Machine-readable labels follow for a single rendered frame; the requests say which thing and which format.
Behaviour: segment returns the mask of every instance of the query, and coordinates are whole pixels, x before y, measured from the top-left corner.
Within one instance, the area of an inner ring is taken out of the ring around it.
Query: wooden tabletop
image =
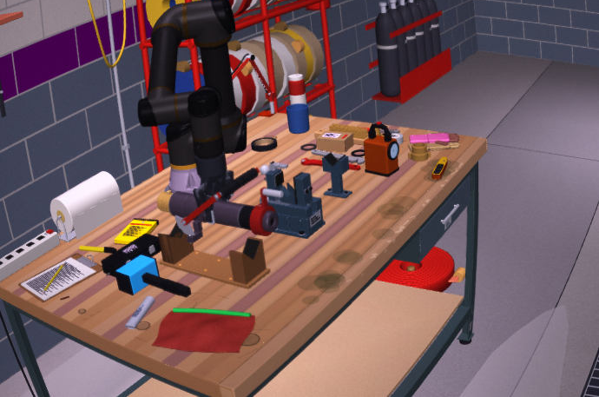
[[[286,117],[259,117],[248,124],[247,145],[263,136],[277,136],[278,148],[270,152],[227,156],[228,167],[239,175],[270,162],[288,163],[286,182],[299,172],[312,176],[313,194],[322,198],[326,225],[309,239],[272,234],[264,237],[269,275],[250,289],[213,281],[159,265],[160,275],[191,287],[188,298],[147,287],[136,295],[120,292],[113,277],[96,274],[46,302],[19,287],[19,283],[63,261],[80,245],[115,246],[114,237],[134,217],[160,221],[156,233],[169,233],[174,217],[161,212],[156,197],[168,185],[165,169],[122,196],[123,212],[101,227],[46,255],[0,282],[0,298],[51,326],[153,374],[204,394],[245,397],[300,349],[327,321],[397,253],[399,248],[466,177],[486,151],[486,140],[460,136],[459,149],[433,152],[426,162],[408,159],[408,136],[431,133],[398,127],[400,169],[388,178],[350,170],[343,175],[347,199],[323,195],[330,175],[317,166],[302,166],[312,158],[300,146],[314,142],[313,132],[339,120],[310,117],[310,131],[292,135]],[[342,122],[368,128],[362,122]],[[440,181],[430,178],[438,158],[446,156],[448,168]],[[235,193],[233,202],[259,202],[263,177]],[[252,235],[240,228],[204,224],[204,237],[196,251],[228,256],[241,250]],[[95,254],[99,262],[105,254]],[[145,324],[128,330],[125,323],[144,297],[155,304]],[[161,320],[174,307],[217,308],[255,314],[255,327],[238,354],[205,354],[153,347]]]

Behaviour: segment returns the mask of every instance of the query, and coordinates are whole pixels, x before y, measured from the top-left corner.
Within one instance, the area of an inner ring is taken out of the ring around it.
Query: red and white can
[[[306,84],[304,83],[304,76],[301,74],[291,74],[289,76],[289,102],[292,105],[307,104]]]

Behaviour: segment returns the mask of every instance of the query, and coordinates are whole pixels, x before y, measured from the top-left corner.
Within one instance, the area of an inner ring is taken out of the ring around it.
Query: blue cup
[[[306,133],[310,129],[308,105],[297,103],[287,107],[287,124],[294,135]]]

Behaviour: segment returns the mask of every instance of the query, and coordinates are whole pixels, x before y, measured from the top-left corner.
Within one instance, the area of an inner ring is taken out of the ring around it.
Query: power strip
[[[48,253],[52,248],[58,247],[59,244],[58,233],[54,230],[46,230],[4,258],[0,258],[0,281]]]

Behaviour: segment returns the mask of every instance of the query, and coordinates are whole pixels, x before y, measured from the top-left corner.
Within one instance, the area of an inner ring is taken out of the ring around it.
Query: orange device
[[[435,166],[435,169],[432,170],[431,178],[433,180],[441,180],[441,177],[443,176],[445,169],[447,169],[447,158],[443,156],[438,161],[437,165]]]
[[[377,136],[380,129],[382,136]],[[391,131],[381,122],[374,123],[364,140],[365,171],[369,174],[389,176],[399,170],[399,144]]]

